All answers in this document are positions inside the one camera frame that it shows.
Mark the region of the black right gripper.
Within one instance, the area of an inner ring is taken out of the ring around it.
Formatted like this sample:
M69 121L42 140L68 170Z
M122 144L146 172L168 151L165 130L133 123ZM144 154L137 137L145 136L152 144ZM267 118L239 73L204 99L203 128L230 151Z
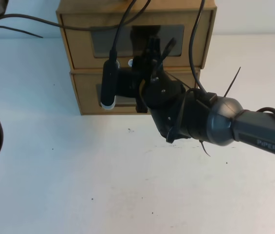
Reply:
M164 71L163 61L176 40L172 38L163 51L160 39L151 37L141 56L133 59L130 70L118 73L117 94L135 98L138 113L150 113L166 142L186 138L182 126L186 89L178 79L171 79Z

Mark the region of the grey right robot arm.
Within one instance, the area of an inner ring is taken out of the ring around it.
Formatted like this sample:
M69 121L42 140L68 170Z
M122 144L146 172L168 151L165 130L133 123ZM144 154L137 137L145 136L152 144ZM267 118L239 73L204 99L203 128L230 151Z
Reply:
M118 71L119 96L135 98L137 111L151 114L168 143L193 138L226 146L238 141L275 154L274 108L245 110L233 98L187 86L163 68L175 39L163 51L159 42L150 38L132 68Z

